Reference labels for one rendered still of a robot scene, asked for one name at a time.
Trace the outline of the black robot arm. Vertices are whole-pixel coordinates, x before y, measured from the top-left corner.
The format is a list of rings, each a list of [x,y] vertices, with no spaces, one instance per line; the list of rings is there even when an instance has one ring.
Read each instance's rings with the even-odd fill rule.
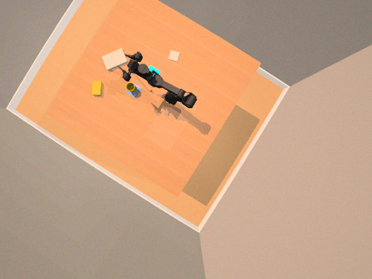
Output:
[[[156,87],[158,89],[164,88],[165,90],[167,90],[164,98],[169,104],[175,105],[176,102],[179,101],[187,108],[193,108],[193,106],[195,105],[197,99],[193,93],[187,92],[189,94],[184,96],[184,94],[186,93],[184,89],[178,88],[165,82],[162,77],[157,74],[157,72],[155,72],[154,70],[150,71],[149,67],[146,64],[139,64],[136,61],[130,59],[127,67],[130,73],[140,72],[140,76],[145,79],[151,87]]]

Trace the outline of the yellow cup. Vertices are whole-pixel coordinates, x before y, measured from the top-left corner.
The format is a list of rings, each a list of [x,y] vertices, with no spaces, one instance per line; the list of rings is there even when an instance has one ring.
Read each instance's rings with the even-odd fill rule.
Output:
[[[134,88],[132,88],[132,87],[134,87]],[[126,89],[128,91],[132,92],[132,93],[135,93],[136,90],[137,90],[136,86],[132,82],[129,82],[129,83],[126,84]]]

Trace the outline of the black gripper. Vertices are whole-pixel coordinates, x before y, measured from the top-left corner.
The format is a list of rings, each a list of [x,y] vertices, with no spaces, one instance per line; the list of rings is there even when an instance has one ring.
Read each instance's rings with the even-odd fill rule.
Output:
[[[135,55],[127,55],[127,54],[124,54],[125,56],[127,56],[128,58],[131,58],[132,60],[134,60],[134,61],[136,61],[137,63],[138,62],[141,62],[142,61],[142,54],[141,53],[139,53],[139,52],[137,52],[137,53],[135,53]],[[118,66],[118,65],[117,65]],[[120,69],[121,69],[121,71],[123,72],[123,79],[124,80],[126,80],[126,81],[129,81],[130,80],[130,78],[131,78],[131,76],[130,76],[130,72],[128,72],[128,73],[126,73],[126,71],[124,70],[124,69],[122,69],[120,66],[118,66]],[[141,75],[141,73],[140,72],[134,72],[135,74],[137,74],[138,76],[140,76]]]

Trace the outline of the yellow rectangular block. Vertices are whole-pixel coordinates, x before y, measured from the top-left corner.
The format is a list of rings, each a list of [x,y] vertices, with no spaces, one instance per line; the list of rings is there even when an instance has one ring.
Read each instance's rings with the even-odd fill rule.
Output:
[[[101,81],[92,81],[92,94],[91,95],[100,95],[100,96],[102,96],[102,86],[103,86],[103,82],[101,82]]]

